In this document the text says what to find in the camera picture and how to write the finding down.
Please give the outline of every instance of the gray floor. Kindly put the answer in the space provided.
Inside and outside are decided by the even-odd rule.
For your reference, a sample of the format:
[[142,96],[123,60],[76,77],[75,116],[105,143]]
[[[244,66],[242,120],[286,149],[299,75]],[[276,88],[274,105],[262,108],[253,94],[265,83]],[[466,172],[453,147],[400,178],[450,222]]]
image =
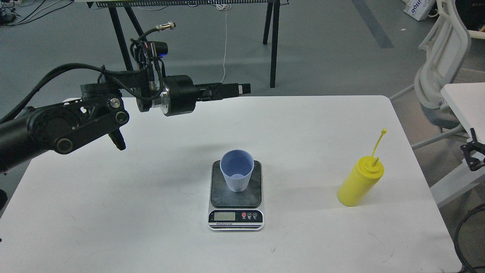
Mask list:
[[[390,96],[412,83],[425,58],[417,46],[432,27],[433,19],[415,21],[402,12],[404,4],[400,0],[290,2],[281,8],[277,82],[273,89],[269,88],[271,48],[261,44],[264,4],[233,5],[227,14],[212,6],[134,11],[145,30],[169,20],[176,22],[175,30],[152,34],[149,39],[168,43],[169,55],[164,58],[168,74],[187,74],[194,83],[222,79],[225,15],[228,31],[224,82],[251,83],[253,96]],[[369,18],[356,8],[362,3],[369,7],[392,47],[379,46],[365,23]],[[17,12],[27,15],[36,5]],[[137,37],[122,10],[120,20],[126,38]],[[36,22],[2,28],[0,37],[0,116],[58,65],[80,62],[124,69],[106,9],[90,10],[82,3],[74,3]],[[463,67],[485,71],[484,50],[485,41],[473,40]],[[78,97],[79,85],[93,83],[96,78],[97,74],[90,71],[68,72],[47,84],[31,105]],[[394,106],[411,143],[437,132],[423,116],[413,93],[398,99]],[[289,111],[298,111],[299,107],[305,106],[296,105]],[[458,147],[459,143],[442,140],[415,151],[430,186],[458,166],[462,158]],[[0,178],[0,188],[9,197],[26,167],[23,164]],[[485,185],[479,185],[443,207],[441,213],[450,233],[469,209],[484,201]],[[466,224],[460,238],[464,254],[474,266],[485,265],[484,224],[485,216],[478,215]]]

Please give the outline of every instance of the yellow squeeze bottle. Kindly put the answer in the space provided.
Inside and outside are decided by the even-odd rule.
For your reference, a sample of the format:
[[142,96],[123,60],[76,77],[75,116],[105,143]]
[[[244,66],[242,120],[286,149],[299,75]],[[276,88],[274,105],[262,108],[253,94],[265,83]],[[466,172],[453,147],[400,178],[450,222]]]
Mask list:
[[382,129],[381,136],[374,147],[372,155],[361,157],[343,181],[342,186],[337,191],[337,197],[342,204],[356,206],[377,181],[381,179],[384,174],[384,166],[378,157],[374,157],[374,153],[386,132],[385,128]]

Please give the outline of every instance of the chair backrest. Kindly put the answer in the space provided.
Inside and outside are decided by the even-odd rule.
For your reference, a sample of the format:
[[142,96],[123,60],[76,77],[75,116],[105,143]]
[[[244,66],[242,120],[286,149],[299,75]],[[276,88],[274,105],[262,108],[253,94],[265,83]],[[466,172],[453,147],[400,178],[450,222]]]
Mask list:
[[416,95],[430,109],[446,103],[440,90],[452,83],[470,49],[470,34],[456,11],[455,0],[437,0],[439,18],[418,49],[426,62],[415,80]]

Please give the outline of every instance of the black bracket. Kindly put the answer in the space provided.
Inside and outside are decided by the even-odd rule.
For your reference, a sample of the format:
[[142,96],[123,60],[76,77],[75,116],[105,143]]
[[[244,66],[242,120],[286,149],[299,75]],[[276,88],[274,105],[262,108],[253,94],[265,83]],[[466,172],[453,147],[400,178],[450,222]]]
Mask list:
[[129,120],[121,97],[107,94],[39,108],[28,128],[44,149],[68,154],[108,134],[120,150],[126,148],[119,128]]
[[478,158],[472,157],[471,152],[477,151],[481,154],[485,154],[485,145],[478,142],[477,136],[475,134],[475,129],[470,128],[471,132],[471,142],[468,142],[465,145],[460,146],[463,155],[465,156],[465,160],[467,161],[468,168],[471,171],[476,171],[479,168],[485,166],[485,160],[481,161]]

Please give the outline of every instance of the white bag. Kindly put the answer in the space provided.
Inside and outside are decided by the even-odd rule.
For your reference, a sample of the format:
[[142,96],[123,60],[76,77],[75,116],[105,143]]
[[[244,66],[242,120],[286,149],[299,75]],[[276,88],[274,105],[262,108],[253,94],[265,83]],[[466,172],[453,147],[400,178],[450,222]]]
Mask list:
[[404,12],[411,15],[414,19],[421,21],[426,19],[436,0],[410,0]]

